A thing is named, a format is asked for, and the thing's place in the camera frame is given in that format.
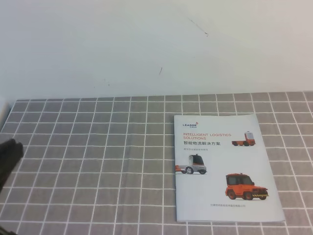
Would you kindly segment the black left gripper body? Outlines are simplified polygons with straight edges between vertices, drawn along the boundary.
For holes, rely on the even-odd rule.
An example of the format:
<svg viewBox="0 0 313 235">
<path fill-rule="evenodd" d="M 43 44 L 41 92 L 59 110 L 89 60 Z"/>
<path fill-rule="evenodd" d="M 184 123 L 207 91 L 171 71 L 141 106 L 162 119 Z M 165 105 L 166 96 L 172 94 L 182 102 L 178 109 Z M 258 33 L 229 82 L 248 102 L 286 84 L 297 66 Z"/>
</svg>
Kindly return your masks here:
<svg viewBox="0 0 313 235">
<path fill-rule="evenodd" d="M 3 189 L 11 172 L 23 157 L 23 144 L 9 139 L 0 144 L 0 190 Z"/>
</svg>

